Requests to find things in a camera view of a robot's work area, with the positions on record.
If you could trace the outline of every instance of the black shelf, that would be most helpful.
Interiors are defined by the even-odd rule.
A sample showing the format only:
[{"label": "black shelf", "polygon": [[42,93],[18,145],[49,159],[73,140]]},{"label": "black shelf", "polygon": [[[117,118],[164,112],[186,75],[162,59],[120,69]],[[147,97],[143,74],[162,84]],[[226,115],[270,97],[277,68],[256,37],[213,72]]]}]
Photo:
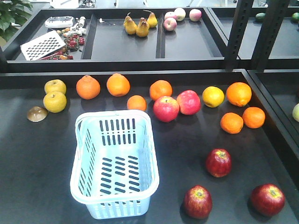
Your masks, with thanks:
[{"label": "black shelf", "polygon": [[[198,220],[187,217],[181,204],[184,193],[195,184],[203,185],[212,194],[212,212],[202,221],[207,224],[298,222],[299,184],[292,178],[297,176],[299,161],[293,167],[285,165],[297,146],[245,70],[125,71],[123,75],[131,82],[131,90],[118,98],[112,97],[106,89],[105,83],[111,74],[91,73],[102,87],[100,95],[92,100],[83,100],[76,93],[76,81],[83,76],[79,72],[0,76],[0,113],[6,115],[0,132],[3,167],[0,217],[3,222],[192,224]],[[50,113],[38,123],[28,121],[27,110],[42,106],[44,83],[54,78],[63,80],[68,87],[66,109],[58,114]],[[227,112],[241,115],[246,108],[233,106],[227,100],[218,108],[202,105],[194,116],[180,114],[173,122],[159,122],[149,98],[149,86],[158,79],[171,83],[175,98],[187,89],[195,90],[201,98],[202,91],[210,85],[225,91],[233,82],[246,82],[253,91],[248,106],[261,107],[266,112],[266,122],[262,128],[244,127],[235,135],[224,132],[220,128],[222,115]],[[144,96],[148,102],[146,112],[152,122],[160,185],[145,215],[95,220],[85,205],[70,194],[76,149],[75,120],[84,112],[126,109],[127,99],[135,94]],[[216,147],[227,149],[233,159],[232,172],[219,179],[210,176],[204,167],[207,154]],[[287,198],[281,213],[272,218],[259,215],[248,202],[252,189],[267,182],[278,185]]]}]

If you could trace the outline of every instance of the pink apple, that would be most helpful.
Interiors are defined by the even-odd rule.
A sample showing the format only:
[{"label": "pink apple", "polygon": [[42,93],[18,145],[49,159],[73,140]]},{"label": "pink apple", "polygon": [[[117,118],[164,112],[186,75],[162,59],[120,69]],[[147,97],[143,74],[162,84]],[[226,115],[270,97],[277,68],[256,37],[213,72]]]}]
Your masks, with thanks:
[{"label": "pink apple", "polygon": [[174,13],[177,15],[177,21],[182,21],[186,16],[186,11],[183,8],[176,8]]},{"label": "pink apple", "polygon": [[173,31],[173,30],[175,30],[176,27],[177,27],[177,21],[175,19],[173,19],[173,18],[167,18],[164,21],[164,28],[167,31]]},{"label": "pink apple", "polygon": [[170,122],[178,116],[179,105],[174,98],[164,96],[155,101],[153,111],[158,120]]},{"label": "pink apple", "polygon": [[164,20],[166,20],[167,18],[173,18],[173,19],[177,19],[177,15],[174,12],[167,12],[164,16]]},{"label": "pink apple", "polygon": [[197,22],[201,19],[201,11],[199,9],[192,9],[189,13],[189,18],[193,22]]},{"label": "pink apple", "polygon": [[185,115],[196,114],[200,108],[200,98],[193,90],[186,90],[181,92],[177,97],[180,112]]}]

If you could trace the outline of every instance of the green fruit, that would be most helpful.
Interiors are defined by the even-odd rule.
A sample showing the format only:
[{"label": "green fruit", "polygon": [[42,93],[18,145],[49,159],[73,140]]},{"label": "green fruit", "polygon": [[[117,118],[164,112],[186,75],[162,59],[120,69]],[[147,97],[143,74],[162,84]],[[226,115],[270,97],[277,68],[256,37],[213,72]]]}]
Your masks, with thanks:
[{"label": "green fruit", "polygon": [[291,18],[292,22],[299,22],[299,13],[294,13]]},{"label": "green fruit", "polygon": [[256,21],[257,22],[263,22],[264,18],[265,18],[265,13],[258,13],[256,14]]}]

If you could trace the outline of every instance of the white container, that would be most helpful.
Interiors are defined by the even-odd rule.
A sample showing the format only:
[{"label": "white container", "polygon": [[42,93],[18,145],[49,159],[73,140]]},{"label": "white container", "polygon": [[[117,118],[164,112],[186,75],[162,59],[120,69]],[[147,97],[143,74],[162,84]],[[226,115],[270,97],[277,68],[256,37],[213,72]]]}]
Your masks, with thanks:
[{"label": "white container", "polygon": [[139,110],[89,112],[75,124],[71,194],[95,219],[140,216],[159,185],[150,117]]}]

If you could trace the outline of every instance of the orange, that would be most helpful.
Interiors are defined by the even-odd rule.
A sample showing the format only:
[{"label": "orange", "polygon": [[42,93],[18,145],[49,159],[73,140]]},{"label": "orange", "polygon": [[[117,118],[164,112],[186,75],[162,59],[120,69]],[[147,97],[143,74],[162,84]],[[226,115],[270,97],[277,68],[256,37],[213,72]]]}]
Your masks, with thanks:
[{"label": "orange", "polygon": [[130,88],[130,82],[122,74],[114,73],[107,80],[107,89],[114,97],[125,96]]},{"label": "orange", "polygon": [[172,86],[165,80],[158,80],[150,86],[149,95],[154,101],[156,101],[159,97],[170,97],[172,95]]},{"label": "orange", "polygon": [[92,99],[99,95],[100,84],[95,78],[85,75],[77,81],[76,90],[81,98]]},{"label": "orange", "polygon": [[243,119],[236,113],[226,113],[220,121],[221,128],[230,134],[238,134],[243,128]]},{"label": "orange", "polygon": [[141,110],[145,111],[146,110],[146,100],[139,95],[134,95],[130,97],[127,101],[127,109],[128,110]]},{"label": "orange", "polygon": [[235,106],[245,106],[251,99],[251,88],[246,83],[233,83],[226,90],[228,101]]},{"label": "orange", "polygon": [[265,113],[261,108],[258,107],[248,107],[242,118],[244,120],[244,124],[250,128],[259,128],[263,126],[265,122]]}]

